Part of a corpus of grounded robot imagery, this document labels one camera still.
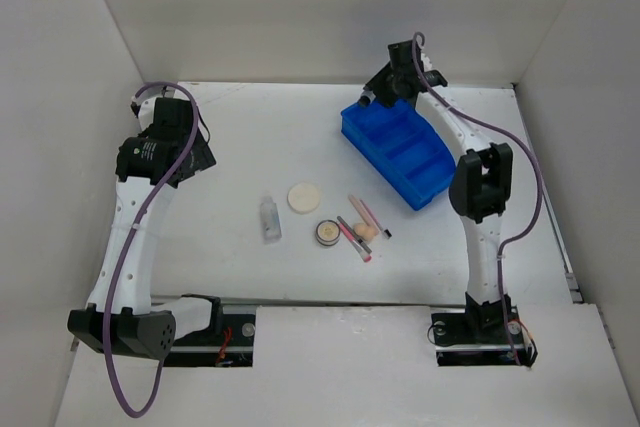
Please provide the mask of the round white powder puff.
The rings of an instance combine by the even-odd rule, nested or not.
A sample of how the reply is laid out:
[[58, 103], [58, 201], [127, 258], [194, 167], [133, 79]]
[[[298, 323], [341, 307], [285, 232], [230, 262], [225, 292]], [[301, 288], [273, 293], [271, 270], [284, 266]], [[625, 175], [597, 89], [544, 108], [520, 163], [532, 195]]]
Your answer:
[[320, 189], [308, 182], [300, 182], [292, 186], [287, 193], [287, 203], [297, 214], [309, 214], [321, 203]]

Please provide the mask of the clear plastic bottle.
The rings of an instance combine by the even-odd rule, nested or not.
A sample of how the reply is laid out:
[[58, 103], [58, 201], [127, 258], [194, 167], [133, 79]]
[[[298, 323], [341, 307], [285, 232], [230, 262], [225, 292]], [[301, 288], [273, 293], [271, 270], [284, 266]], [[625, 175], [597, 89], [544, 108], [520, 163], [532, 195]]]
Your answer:
[[266, 243], [277, 242], [282, 238], [277, 204], [271, 196], [264, 196], [259, 206], [259, 216], [263, 240]]

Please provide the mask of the beige makeup sponge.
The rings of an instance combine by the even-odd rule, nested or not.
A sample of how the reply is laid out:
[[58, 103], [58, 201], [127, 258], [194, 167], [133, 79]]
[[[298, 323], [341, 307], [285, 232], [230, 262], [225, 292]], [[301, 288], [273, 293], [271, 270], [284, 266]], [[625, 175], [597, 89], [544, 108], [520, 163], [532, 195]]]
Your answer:
[[353, 225], [353, 230], [365, 242], [371, 242], [378, 234], [378, 231], [375, 227], [370, 226], [366, 223], [355, 223]]

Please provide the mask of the small white black-capped bottle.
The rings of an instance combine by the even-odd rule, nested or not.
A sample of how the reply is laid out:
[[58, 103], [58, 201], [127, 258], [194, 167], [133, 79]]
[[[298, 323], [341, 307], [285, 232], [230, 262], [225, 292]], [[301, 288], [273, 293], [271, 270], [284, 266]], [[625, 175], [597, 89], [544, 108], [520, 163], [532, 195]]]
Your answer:
[[370, 104], [371, 104], [371, 98], [369, 95], [365, 95], [362, 94], [358, 101], [357, 104], [361, 107], [361, 108], [367, 108]]

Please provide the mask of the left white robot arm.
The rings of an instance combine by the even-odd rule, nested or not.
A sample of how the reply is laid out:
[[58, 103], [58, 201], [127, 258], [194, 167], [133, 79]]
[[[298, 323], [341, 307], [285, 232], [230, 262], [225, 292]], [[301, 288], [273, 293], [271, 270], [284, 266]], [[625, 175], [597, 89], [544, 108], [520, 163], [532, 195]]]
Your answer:
[[162, 184], [192, 132], [192, 105], [151, 98], [142, 103], [139, 121], [141, 133], [126, 139], [117, 155], [116, 208], [98, 280], [86, 307], [70, 312], [67, 328], [101, 353], [103, 317], [109, 312], [113, 354], [162, 361], [175, 341], [189, 334], [205, 344], [223, 334], [217, 297], [186, 294], [161, 305], [151, 302], [154, 257], [178, 185], [216, 161], [198, 134], [181, 166]]

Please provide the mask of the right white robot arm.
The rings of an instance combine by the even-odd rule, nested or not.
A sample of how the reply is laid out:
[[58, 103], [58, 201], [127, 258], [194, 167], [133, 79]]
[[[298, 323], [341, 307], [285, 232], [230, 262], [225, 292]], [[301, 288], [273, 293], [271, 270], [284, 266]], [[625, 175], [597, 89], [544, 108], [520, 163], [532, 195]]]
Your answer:
[[389, 61], [364, 87], [363, 106], [377, 101], [386, 108], [404, 100], [420, 108], [455, 160], [448, 196], [462, 221], [469, 279], [464, 315], [459, 319], [463, 344], [504, 343], [510, 301], [506, 296], [499, 245], [502, 215], [511, 195], [512, 149], [479, 129], [479, 122], [455, 107], [429, 84], [436, 74], [424, 71], [415, 41], [388, 46]]

